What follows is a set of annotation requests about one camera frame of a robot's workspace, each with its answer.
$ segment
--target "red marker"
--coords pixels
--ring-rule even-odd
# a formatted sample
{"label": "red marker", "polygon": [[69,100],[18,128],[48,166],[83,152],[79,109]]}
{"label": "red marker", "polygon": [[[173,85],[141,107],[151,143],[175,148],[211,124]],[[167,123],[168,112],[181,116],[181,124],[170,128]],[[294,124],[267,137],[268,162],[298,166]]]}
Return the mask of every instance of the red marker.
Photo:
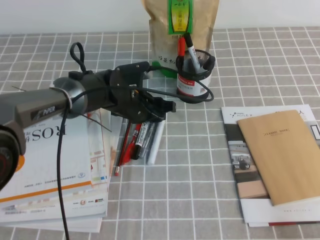
{"label": "red marker", "polygon": [[178,68],[179,68],[179,70],[182,70],[184,67],[185,50],[186,50],[186,40],[182,36],[179,38],[179,41],[178,41]]}
{"label": "red marker", "polygon": [[122,164],[126,164],[126,163],[130,162],[131,157],[132,157],[134,150],[135,150],[136,140],[139,135],[141,126],[142,126],[142,124],[135,125],[135,129],[134,129],[134,132],[132,135],[132,140],[131,140],[130,144],[128,145],[128,147],[126,148],[126,151],[123,155]]}

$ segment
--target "white marker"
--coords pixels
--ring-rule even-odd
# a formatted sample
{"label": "white marker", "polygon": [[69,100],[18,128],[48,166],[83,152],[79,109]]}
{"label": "white marker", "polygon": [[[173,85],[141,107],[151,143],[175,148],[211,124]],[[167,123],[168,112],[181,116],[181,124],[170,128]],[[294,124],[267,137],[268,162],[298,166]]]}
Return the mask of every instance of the white marker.
{"label": "white marker", "polygon": [[197,53],[196,53],[194,44],[193,44],[192,39],[191,39],[191,35],[190,35],[190,33],[187,32],[187,33],[185,33],[183,35],[183,37],[185,39],[186,46],[188,47],[188,51],[189,51],[190,56],[191,56],[191,60],[192,60],[192,63],[193,63],[193,67],[194,67],[195,73],[198,74],[198,73],[201,72],[201,67],[200,67],[199,60],[197,58]]}

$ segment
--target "black cable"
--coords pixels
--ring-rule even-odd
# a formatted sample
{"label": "black cable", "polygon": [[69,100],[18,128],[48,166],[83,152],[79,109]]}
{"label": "black cable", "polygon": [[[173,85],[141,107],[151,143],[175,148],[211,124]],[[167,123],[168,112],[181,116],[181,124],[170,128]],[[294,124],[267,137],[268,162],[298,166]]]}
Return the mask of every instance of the black cable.
{"label": "black cable", "polygon": [[[75,47],[79,48],[79,52],[80,52],[80,59],[76,56],[75,54]],[[84,51],[84,47],[82,46],[82,44],[80,42],[75,42],[74,44],[71,45],[70,47],[70,56],[73,60],[75,60],[75,62],[77,64],[79,64],[80,69],[83,73],[87,72],[86,66],[84,64],[85,62],[85,51]]]}
{"label": "black cable", "polygon": [[145,87],[136,87],[136,86],[104,86],[104,87],[96,87],[96,88],[92,88],[86,91],[83,91],[82,93],[80,93],[79,95],[75,96],[72,99],[72,103],[74,103],[75,101],[77,101],[79,98],[81,98],[84,95],[93,93],[93,92],[97,92],[97,91],[102,91],[102,90],[106,90],[106,89],[126,89],[126,90],[137,90],[137,91],[141,91],[141,92],[149,92],[149,93],[154,93],[154,94],[160,94],[160,95],[166,95],[166,96],[170,96],[170,97],[174,97],[174,98],[180,98],[183,100],[201,100],[202,102],[211,102],[215,97],[214,94],[212,93],[212,91],[206,86],[204,85],[202,82],[195,80],[196,83],[199,83],[202,87],[204,87],[204,89],[206,89],[211,98],[200,98],[200,97],[195,97],[195,96],[184,96],[184,95],[178,95],[176,93],[171,93],[171,92],[165,92],[165,91],[159,91],[159,90],[155,90],[155,89],[150,89],[150,88],[145,88]]}
{"label": "black cable", "polygon": [[79,116],[82,116],[82,117],[85,117],[86,119],[89,119],[89,120],[91,120],[92,122],[95,122],[96,124],[99,124],[101,127],[103,127],[104,129],[106,129],[106,130],[108,130],[110,133],[112,133],[112,131],[111,131],[109,128],[103,126],[100,122],[94,120],[94,119],[91,118],[91,117],[86,116],[85,114],[82,114],[82,113],[79,113],[79,112],[75,112],[75,111],[72,111],[72,110],[70,111],[70,113],[76,114],[76,115],[79,115]]}
{"label": "black cable", "polygon": [[61,208],[61,214],[62,214],[62,221],[63,221],[63,227],[64,227],[64,233],[65,233],[65,239],[69,240],[69,232],[68,232],[68,225],[67,225],[67,219],[66,219],[66,213],[65,213],[65,206],[64,206],[64,200],[62,197],[62,188],[61,188],[61,171],[60,171],[60,163],[61,163],[61,147],[62,147],[62,137],[65,133],[65,123],[67,120],[67,116],[69,113],[70,106],[66,107],[63,113],[61,126],[60,126],[60,133],[59,133],[59,140],[58,140],[58,149],[56,152],[56,181],[58,184],[58,194],[59,194],[59,202],[60,202],[60,208]]}

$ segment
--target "black wire loop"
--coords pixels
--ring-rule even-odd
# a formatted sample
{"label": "black wire loop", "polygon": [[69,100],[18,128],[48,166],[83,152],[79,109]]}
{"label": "black wire loop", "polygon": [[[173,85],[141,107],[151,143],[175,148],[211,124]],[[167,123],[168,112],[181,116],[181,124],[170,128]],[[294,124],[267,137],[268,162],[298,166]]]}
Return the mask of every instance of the black wire loop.
{"label": "black wire loop", "polygon": [[[80,59],[76,56],[75,54],[75,47],[79,48],[79,52],[80,52]],[[81,71],[86,74],[87,73],[87,69],[85,66],[85,51],[84,51],[84,47],[82,46],[82,44],[80,42],[75,42],[74,44],[71,45],[70,47],[70,56],[72,57],[73,60],[76,61],[77,64],[79,64]]]}

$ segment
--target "black mesh pen cup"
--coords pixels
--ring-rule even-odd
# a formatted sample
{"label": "black mesh pen cup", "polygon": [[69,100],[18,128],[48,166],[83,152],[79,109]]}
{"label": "black mesh pen cup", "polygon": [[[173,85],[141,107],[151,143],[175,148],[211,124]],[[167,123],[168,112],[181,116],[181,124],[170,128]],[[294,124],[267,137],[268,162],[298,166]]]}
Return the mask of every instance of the black mesh pen cup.
{"label": "black mesh pen cup", "polygon": [[184,57],[178,56],[175,61],[178,70],[176,93],[181,96],[195,97],[194,100],[180,98],[189,104],[198,104],[208,98],[209,92],[195,80],[201,81],[202,84],[209,87],[216,61],[215,57],[206,51],[196,49],[195,53],[201,66],[198,73],[196,73],[192,57],[188,51],[185,51]]}

